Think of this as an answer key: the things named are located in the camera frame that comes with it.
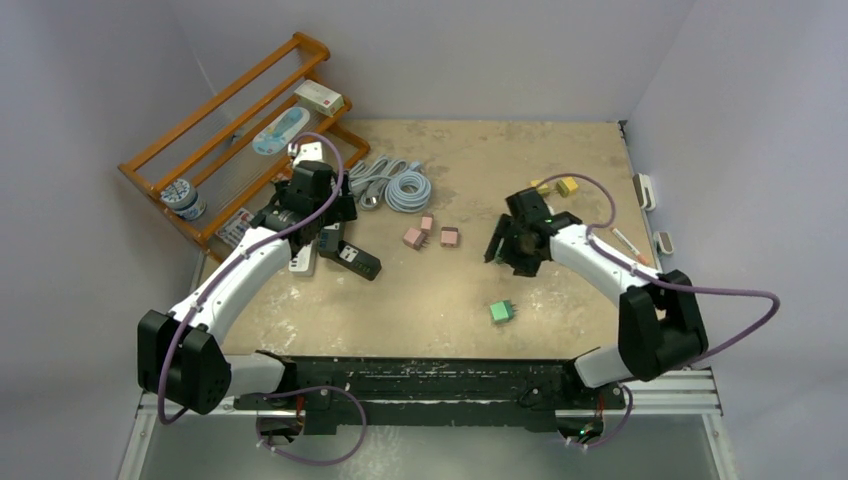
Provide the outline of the pink plug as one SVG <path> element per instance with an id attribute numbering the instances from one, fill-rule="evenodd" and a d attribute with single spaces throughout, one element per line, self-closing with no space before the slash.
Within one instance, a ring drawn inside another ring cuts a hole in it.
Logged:
<path id="1" fill-rule="evenodd" d="M 428 233 L 419 228 L 410 227 L 402 236 L 402 242 L 408 248 L 419 251 L 427 246 Z"/>
<path id="2" fill-rule="evenodd" d="M 434 225 L 434 216 L 431 213 L 425 213 L 421 217 L 420 228 L 425 233 L 430 233 Z"/>
<path id="3" fill-rule="evenodd" d="M 442 227 L 440 231 L 440 245 L 443 248 L 456 248 L 460 243 L 460 232 L 457 227 Z"/>

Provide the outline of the green plug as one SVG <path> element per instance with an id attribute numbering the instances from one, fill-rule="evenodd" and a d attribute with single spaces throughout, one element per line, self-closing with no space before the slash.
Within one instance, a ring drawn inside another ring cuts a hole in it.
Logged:
<path id="1" fill-rule="evenodd" d="M 516 307 L 510 300 L 501 300 L 489 305 L 489 314 L 494 325 L 509 323 L 516 316 Z"/>

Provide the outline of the white power strip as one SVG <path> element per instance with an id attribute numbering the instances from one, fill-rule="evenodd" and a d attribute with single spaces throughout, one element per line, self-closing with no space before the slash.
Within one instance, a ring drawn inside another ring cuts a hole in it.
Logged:
<path id="1" fill-rule="evenodd" d="M 297 277 L 312 277 L 317 263 L 317 242 L 312 241 L 300 249 L 288 264 L 288 271 Z"/>

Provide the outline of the yellow plug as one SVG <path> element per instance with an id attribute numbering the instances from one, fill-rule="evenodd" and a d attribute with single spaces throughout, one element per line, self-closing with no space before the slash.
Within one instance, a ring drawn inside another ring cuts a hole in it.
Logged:
<path id="1" fill-rule="evenodd" d="M 579 189 L 577 180 L 572 176 L 564 176 L 557 179 L 555 189 L 563 198 L 572 196 Z"/>
<path id="2" fill-rule="evenodd" d="M 542 180 L 531 180 L 529 186 L 532 187 L 539 195 L 546 197 L 550 194 L 550 186 Z"/>

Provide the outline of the black power strip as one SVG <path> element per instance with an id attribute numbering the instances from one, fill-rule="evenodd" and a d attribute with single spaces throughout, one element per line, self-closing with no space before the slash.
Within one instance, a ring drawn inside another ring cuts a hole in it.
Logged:
<path id="1" fill-rule="evenodd" d="M 317 237 L 317 252 L 324 258 L 335 258 L 344 240 L 345 223 L 337 222 L 323 227 Z"/>
<path id="2" fill-rule="evenodd" d="M 374 281 L 382 270 L 379 258 L 344 240 L 339 243 L 333 260 L 368 281 Z"/>

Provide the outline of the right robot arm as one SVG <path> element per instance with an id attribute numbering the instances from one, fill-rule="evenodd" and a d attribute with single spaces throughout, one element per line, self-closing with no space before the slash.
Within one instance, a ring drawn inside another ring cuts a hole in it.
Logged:
<path id="1" fill-rule="evenodd" d="M 619 381 L 650 381 L 708 350 L 689 277 L 634 262 L 599 240 L 569 212 L 554 214 L 534 189 L 505 200 L 485 262 L 500 259 L 514 275 L 534 277 L 551 261 L 576 272 L 618 309 L 617 341 L 567 361 L 561 392 L 576 407 Z"/>

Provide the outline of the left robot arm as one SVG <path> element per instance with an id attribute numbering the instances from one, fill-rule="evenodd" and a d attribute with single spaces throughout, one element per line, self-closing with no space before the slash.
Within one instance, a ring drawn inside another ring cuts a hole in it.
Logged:
<path id="1" fill-rule="evenodd" d="M 147 312 L 137 330 L 138 383 L 157 396 L 162 424 L 167 402 L 207 414 L 226 397 L 259 394 L 272 408 L 297 399 L 298 382 L 270 353 L 227 356 L 221 346 L 261 287 L 322 228 L 352 221 L 356 207 L 344 170 L 301 161 L 277 183 L 269 203 L 254 214 L 242 240 L 207 280 L 166 313 Z"/>

